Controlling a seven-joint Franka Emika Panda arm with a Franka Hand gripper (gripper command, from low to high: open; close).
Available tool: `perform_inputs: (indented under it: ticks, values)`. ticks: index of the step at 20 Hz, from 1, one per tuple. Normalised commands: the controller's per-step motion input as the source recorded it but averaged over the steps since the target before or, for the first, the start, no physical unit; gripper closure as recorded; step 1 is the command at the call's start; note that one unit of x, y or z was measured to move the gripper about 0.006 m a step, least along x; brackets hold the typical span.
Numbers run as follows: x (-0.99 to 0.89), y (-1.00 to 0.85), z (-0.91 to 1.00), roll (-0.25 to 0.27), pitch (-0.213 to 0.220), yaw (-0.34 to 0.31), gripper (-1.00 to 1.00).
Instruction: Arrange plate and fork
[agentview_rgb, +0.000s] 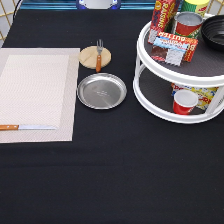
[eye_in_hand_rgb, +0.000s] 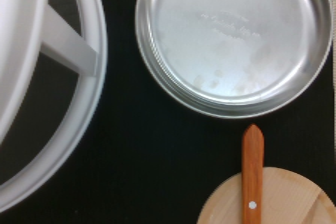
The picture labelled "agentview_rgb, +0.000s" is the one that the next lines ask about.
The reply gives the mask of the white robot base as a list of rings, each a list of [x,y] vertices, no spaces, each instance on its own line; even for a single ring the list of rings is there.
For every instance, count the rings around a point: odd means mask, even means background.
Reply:
[[[121,0],[76,0],[78,9],[119,9]]]

